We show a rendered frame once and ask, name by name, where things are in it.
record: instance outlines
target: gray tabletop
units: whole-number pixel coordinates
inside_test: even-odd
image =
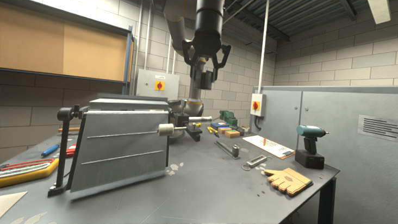
[[[126,185],[114,190],[81,197],[83,191],[47,197],[57,172],[49,177],[8,186],[0,195],[28,191],[0,223],[45,213],[40,223],[280,223],[315,195],[338,172],[325,165],[323,170],[307,169],[294,156],[279,159],[272,155],[264,168],[284,170],[288,167],[303,174],[314,185],[295,197],[275,190],[261,170],[245,171],[242,164],[260,154],[271,155],[242,138],[217,138],[203,125],[200,142],[190,136],[170,145],[169,167],[164,176]],[[53,136],[5,163],[41,159],[41,152],[60,141]],[[68,147],[75,144],[71,135]],[[214,144],[216,140],[240,146],[240,159],[234,160]],[[65,173],[72,163],[66,159]]]

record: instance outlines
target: table leg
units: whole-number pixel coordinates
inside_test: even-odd
[[[319,197],[318,224],[333,224],[334,197],[336,178],[333,177],[323,189]]]

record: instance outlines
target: metal ring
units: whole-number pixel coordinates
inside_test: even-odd
[[[244,164],[244,165],[242,165],[242,169],[249,171],[251,168],[247,164]]]

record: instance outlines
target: electrical box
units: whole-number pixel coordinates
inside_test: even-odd
[[[252,94],[250,114],[264,117],[265,115],[265,94]]]
[[[179,75],[138,69],[137,96],[178,98]]]

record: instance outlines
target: paper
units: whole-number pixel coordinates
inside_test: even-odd
[[[0,196],[0,217],[2,217],[26,192]]]
[[[264,145],[264,138],[261,136],[249,136],[247,138],[243,138],[243,140],[246,140],[247,142],[281,158],[285,157],[286,155],[284,154],[287,152],[287,154],[292,154],[294,150],[289,149],[283,145],[280,145],[278,143],[275,143],[269,139],[266,139],[265,145]]]

